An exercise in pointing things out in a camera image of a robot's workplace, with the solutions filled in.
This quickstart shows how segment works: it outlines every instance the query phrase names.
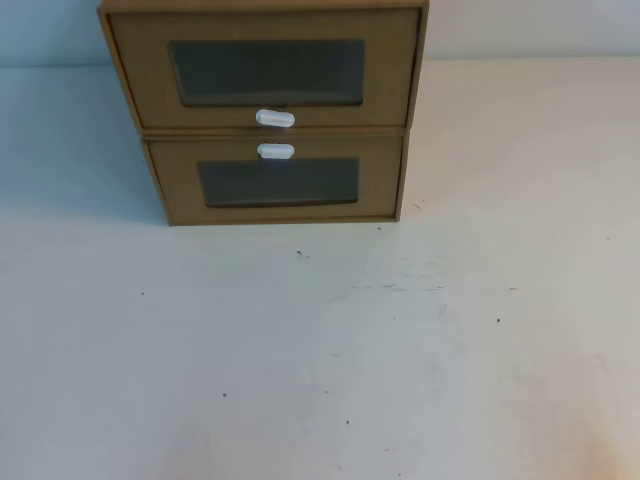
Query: drawer unit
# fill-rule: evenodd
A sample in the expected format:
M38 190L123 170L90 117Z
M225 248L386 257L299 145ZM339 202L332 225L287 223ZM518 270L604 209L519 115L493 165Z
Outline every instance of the drawer unit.
M406 122L418 11L114 14L142 129Z
M428 0L102 0L173 225L398 219Z
M176 225L393 220L402 137L305 136L146 142Z

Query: white wall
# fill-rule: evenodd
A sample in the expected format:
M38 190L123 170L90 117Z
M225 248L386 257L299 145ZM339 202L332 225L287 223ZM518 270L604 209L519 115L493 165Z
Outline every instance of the white wall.
M428 55L639 55L640 0L432 0Z
M0 65L102 64L99 0L0 0ZM640 0L433 0L433 57L640 55Z

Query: drawer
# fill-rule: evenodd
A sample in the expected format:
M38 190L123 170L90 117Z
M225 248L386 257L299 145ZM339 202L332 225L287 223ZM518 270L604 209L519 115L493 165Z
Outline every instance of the drawer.
M276 138L146 142L172 223L395 217L402 137Z
M404 126L421 11L108 15L137 121L146 129Z

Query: drawer frame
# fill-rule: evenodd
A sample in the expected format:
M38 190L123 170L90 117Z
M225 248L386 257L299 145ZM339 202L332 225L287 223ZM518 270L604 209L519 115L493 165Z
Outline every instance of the drawer frame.
M424 45L426 38L427 19L429 14L430 0L190 0L189 2L180 2L177 0L102 0L98 7L98 15L107 40L115 69L118 73L119 80L122 84L129 109L140 134L145 158L158 190L166 217L170 225L196 225L196 224L229 224L229 223L321 223L321 222L389 222L399 221L402 209L402 200L404 193L404 183L407 169L407 157L409 153L409 132L413 125L415 114L416 99L418 93L418 84L422 67L422 59L424 54ZM250 128L238 127L222 127L222 128L152 128L144 129L137 113L136 104L134 102L131 90L129 89L127 74L124 70L118 47L113 36L110 25L111 14L116 13L192 13L192 12L208 12L208 13L237 13L237 12L279 12L279 11L322 11L322 10L371 10L371 9L397 9L397 8L416 8L420 10L418 37L416 40L412 73L411 86L408 99L408 108L404 125L401 126L340 126L340 127L293 127L285 131L270 130L269 136L277 140L282 136L297 135L326 135L327 138L333 135L392 135L401 138L402 155L400 161L400 171L398 176L397 198L395 204L395 212L393 216L380 217L324 217L324 218L298 218L287 220L255 220L242 222L191 222L181 223L172 218L167 208L165 196L160 186L158 175L153 164L149 142L162 140L180 140L180 141L201 141L201 140L230 140L239 136L251 137L260 135L261 127L254 126Z

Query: drawer handle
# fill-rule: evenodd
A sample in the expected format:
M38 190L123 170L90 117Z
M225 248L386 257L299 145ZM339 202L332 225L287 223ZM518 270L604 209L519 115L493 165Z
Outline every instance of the drawer handle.
M293 127L293 124L296 123L296 117L291 113L274 112L273 110L258 110L256 120L260 125L281 128Z
M293 145L263 143L258 147L258 155L265 159L289 160L296 153Z

